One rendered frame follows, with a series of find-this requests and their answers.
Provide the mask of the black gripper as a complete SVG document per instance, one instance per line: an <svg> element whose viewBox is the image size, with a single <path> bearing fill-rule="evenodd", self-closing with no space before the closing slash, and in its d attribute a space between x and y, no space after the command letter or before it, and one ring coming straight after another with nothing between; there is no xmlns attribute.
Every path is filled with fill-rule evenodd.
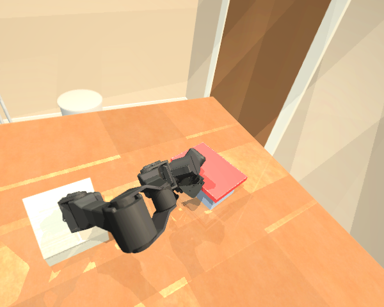
<svg viewBox="0 0 384 307"><path fill-rule="evenodd" d="M197 156L197 158L198 158L198 160L199 160L199 163L200 163L200 167L202 167L202 165L203 165L204 162L206 161L206 158L205 158L200 152L198 152L198 151L197 151L196 149L194 149L194 148L190 148L190 149L188 150L188 152L186 153L185 156L187 156L187 155L191 155L191 154L195 154L195 155ZM179 184L181 181L182 181L182 179L180 179L180 180L176 180L176 183ZM172 189L173 193L174 193L174 190L175 190L177 193L178 193L178 192L183 193L183 191L178 190L177 188ZM175 196L175 199L178 200L179 195L174 193L174 196Z"/></svg>

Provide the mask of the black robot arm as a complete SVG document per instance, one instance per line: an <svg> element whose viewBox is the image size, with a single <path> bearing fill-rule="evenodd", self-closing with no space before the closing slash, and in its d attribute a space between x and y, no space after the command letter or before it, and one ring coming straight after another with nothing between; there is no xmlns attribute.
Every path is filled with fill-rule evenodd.
<svg viewBox="0 0 384 307"><path fill-rule="evenodd" d="M141 186L126 190L110 202L104 201L100 192L78 191L67 194L57 204L71 233L96 226L110 232L123 253L139 253L164 233L170 213L177 206L172 189L195 198L205 184L199 174L195 154L170 164L159 160L140 170L137 177ZM156 209L152 218L140 193L152 199Z"/></svg>

